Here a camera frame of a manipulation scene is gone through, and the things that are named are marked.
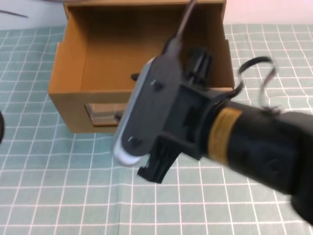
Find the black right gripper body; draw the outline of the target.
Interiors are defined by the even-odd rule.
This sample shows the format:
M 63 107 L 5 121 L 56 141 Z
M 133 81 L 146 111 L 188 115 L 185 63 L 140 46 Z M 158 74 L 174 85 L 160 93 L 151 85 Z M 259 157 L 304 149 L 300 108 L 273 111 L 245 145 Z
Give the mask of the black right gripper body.
M 222 141 L 221 149 L 215 147 L 209 152 L 210 131 L 215 129 L 214 121 L 230 101 L 228 92 L 199 92 L 181 85 L 168 113 L 162 132 L 157 137 L 145 166 L 138 176 L 146 181 L 162 183 L 169 168 L 180 153 L 196 160 L 207 157 L 222 165 L 228 165 L 227 144 Z

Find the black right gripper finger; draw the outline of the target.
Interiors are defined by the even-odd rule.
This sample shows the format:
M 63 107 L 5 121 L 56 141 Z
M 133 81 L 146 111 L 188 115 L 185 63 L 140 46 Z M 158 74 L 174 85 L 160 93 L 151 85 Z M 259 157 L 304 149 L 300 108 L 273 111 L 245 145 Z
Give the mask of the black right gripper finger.
M 191 85 L 207 86 L 212 68 L 212 55 L 204 48 L 191 50 L 184 79 Z

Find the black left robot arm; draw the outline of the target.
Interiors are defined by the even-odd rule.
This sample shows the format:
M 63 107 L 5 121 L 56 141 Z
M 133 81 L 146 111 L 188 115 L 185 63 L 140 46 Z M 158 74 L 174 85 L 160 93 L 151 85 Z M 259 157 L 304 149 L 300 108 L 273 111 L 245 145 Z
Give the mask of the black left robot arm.
M 4 132 L 5 132 L 4 117 L 2 113 L 0 112 L 0 143 L 2 142 Z

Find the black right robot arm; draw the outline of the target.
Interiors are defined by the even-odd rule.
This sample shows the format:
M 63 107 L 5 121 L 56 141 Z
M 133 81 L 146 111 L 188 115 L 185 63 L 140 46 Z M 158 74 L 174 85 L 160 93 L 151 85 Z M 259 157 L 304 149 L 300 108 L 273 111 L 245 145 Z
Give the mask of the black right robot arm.
M 290 195 L 296 213 L 312 223 L 313 117 L 266 105 L 264 90 L 277 72 L 274 61 L 252 58 L 239 67 L 238 75 L 259 63 L 271 65 L 260 87 L 259 107 L 233 102 L 243 82 L 228 92 L 179 84 L 149 159 L 137 173 L 160 184 L 179 154 L 208 158 Z

